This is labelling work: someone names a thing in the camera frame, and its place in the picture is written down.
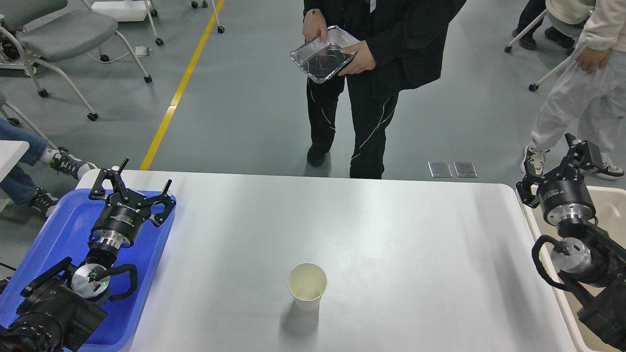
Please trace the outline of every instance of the black pants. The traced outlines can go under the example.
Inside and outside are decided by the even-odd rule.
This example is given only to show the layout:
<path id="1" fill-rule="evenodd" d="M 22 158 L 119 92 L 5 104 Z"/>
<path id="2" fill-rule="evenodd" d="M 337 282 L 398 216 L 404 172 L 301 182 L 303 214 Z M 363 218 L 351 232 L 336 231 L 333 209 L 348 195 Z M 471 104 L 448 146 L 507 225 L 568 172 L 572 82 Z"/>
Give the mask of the black pants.
<path id="1" fill-rule="evenodd" d="M 307 80 L 307 102 L 313 147 L 327 153 L 335 137 L 335 112 L 339 95 L 344 91 L 344 77 L 333 76 L 317 84 Z M 380 179 L 384 171 L 385 128 L 391 122 L 398 93 L 372 99 L 369 72 L 347 77 L 348 94 L 354 125 L 354 153 L 350 178 Z"/>
<path id="2" fill-rule="evenodd" d="M 521 12 L 520 21 L 517 24 L 517 30 L 520 32 L 524 30 L 524 28 L 528 27 L 528 25 L 539 16 L 543 10 L 546 9 L 545 0 L 529 0 L 528 4 L 524 8 L 524 11 Z M 543 19 L 539 21 L 534 27 L 528 32 L 527 35 L 532 36 L 533 33 L 541 26 L 543 23 Z"/>

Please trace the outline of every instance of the paper cup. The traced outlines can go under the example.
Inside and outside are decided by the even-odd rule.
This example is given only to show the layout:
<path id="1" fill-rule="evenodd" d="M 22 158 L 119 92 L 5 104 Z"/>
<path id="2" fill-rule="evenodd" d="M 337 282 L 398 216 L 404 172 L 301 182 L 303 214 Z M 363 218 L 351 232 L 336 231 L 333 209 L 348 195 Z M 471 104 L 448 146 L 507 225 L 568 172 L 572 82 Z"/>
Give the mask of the paper cup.
<path id="1" fill-rule="evenodd" d="M 298 308 L 314 311 L 326 291 L 326 274 L 319 266 L 311 263 L 300 264 L 289 273 L 287 287 Z"/>

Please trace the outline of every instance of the gray floor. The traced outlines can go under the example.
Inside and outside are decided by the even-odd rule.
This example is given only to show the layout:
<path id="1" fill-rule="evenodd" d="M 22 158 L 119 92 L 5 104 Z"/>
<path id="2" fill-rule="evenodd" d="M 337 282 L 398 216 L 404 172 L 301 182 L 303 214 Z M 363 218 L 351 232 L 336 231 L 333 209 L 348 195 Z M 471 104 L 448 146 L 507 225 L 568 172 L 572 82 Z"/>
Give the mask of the gray floor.
<path id="1" fill-rule="evenodd" d="M 81 6 L 78 0 L 70 3 Z M 442 78 L 400 94 L 387 129 L 385 179 L 511 187 L 521 179 L 521 152 L 554 80 L 534 93 L 527 87 L 565 58 L 564 49 L 545 39 L 547 24 L 535 35 L 536 51 L 516 46 L 504 53 L 524 4 L 474 0 L 461 10 L 449 28 Z M 210 7 L 192 9 L 188 1 L 158 1 L 156 8 L 162 47 L 154 44 L 147 20 L 120 24 L 133 46 L 153 49 L 142 59 L 153 83 L 143 82 L 129 57 L 102 65 L 83 55 L 59 64 L 100 114 L 97 122 L 87 120 L 86 108 L 49 70 L 38 73 L 48 99 L 41 99 L 21 72 L 1 70 L 1 89 L 71 153 L 103 167 L 127 157 L 127 167 L 138 169 L 212 15 Z M 289 59 L 302 42 L 301 11 L 298 1 L 223 2 L 219 18 L 226 33 L 212 28 L 150 170 L 348 177 L 354 133 L 346 93 L 330 162 L 319 169 L 305 163 L 310 144 L 305 77 Z M 117 39 L 104 47 L 112 58 L 124 52 Z M 613 155 L 618 165 L 626 165 L 625 147 L 621 138 Z M 548 168 L 565 150 L 562 141 L 548 154 Z M 470 161 L 479 177 L 433 179 L 428 161 Z M 76 185 L 45 165 L 28 170 L 37 184 L 59 196 Z M 626 180 L 593 176 L 586 183 L 626 186 Z M 10 205 L 0 213 L 0 261 L 19 265 L 43 223 L 27 207 Z M 0 268 L 0 275 L 10 273 Z"/>

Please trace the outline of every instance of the yellow floor line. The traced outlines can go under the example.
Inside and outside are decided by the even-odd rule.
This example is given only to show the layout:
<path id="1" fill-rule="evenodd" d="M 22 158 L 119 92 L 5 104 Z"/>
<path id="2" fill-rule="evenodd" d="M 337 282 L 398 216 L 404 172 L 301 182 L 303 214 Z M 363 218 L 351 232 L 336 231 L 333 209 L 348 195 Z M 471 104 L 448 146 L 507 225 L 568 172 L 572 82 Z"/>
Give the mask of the yellow floor line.
<path id="1" fill-rule="evenodd" d="M 224 4 L 224 0 L 219 0 L 215 7 L 215 11 L 219 15 L 222 5 Z M 189 61 L 189 65 L 187 65 L 187 69 L 185 70 L 185 74 L 183 78 L 180 80 L 178 84 L 178 88 L 176 89 L 176 93 L 174 93 L 174 97 L 172 98 L 172 102 L 170 102 L 170 106 L 167 108 L 167 112 L 161 121 L 161 125 L 158 127 L 156 131 L 156 135 L 150 144 L 150 148 L 148 148 L 148 152 L 146 156 L 143 158 L 140 170 L 148 170 L 152 161 L 154 160 L 155 155 L 157 154 L 158 147 L 161 145 L 161 141 L 163 140 L 163 136 L 165 136 L 165 132 L 167 128 L 170 126 L 170 121 L 176 112 L 176 107 L 178 106 L 178 102 L 180 101 L 181 96 L 185 92 L 185 88 L 187 87 L 187 83 L 189 83 L 189 79 L 192 76 L 193 69 L 198 63 L 198 59 L 200 58 L 200 54 L 202 54 L 202 50 L 204 49 L 205 44 L 207 43 L 207 39 L 209 34 L 211 34 L 211 29 L 215 24 L 215 14 L 211 15 L 211 19 L 208 22 L 207 27 L 204 29 L 204 33 L 198 42 L 198 46 L 196 46 L 196 50 L 193 53 L 192 59 Z"/>

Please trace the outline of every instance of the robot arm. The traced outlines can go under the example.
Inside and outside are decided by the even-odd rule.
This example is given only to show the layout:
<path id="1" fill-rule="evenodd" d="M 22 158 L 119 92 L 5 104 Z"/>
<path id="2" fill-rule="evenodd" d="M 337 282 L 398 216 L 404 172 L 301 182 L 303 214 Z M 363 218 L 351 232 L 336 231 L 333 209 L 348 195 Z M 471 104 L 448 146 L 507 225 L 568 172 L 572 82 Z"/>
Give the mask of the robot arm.
<path id="1" fill-rule="evenodd" d="M 6 329 L 0 326 L 0 352 L 77 351 L 106 318 L 102 305 L 136 291 L 135 265 L 113 264 L 121 248 L 135 243 L 146 220 L 161 226 L 176 202 L 167 194 L 171 180 L 161 194 L 150 198 L 126 188 L 120 174 L 127 162 L 118 170 L 101 170 L 91 189 L 89 198 L 106 204 L 91 228 L 84 261 L 76 267 L 66 257 L 21 291 L 24 301 L 17 309 L 18 319 Z M 108 195 L 102 187 L 105 180 L 113 185 Z M 163 204 L 165 210 L 153 215 L 155 204 Z M 130 288 L 112 295 L 108 290 L 111 276 L 125 272 L 130 274 Z"/>
<path id="2" fill-rule="evenodd" d="M 602 341 L 626 351 L 626 249 L 597 225 L 595 206 L 583 182 L 584 171 L 598 169 L 602 158 L 594 144 L 569 134 L 566 139 L 570 148 L 559 166 L 542 177 L 527 172 L 516 185 L 522 202 L 533 208 L 541 205 L 544 220 L 562 238 L 540 236 L 531 255 L 549 285 L 572 292 L 580 301 L 578 319 Z M 536 195 L 532 185 L 538 186 Z M 550 259 L 562 283 L 547 274 L 539 258 L 547 243 L 553 245 Z M 604 289 L 594 297 L 581 283 Z"/>

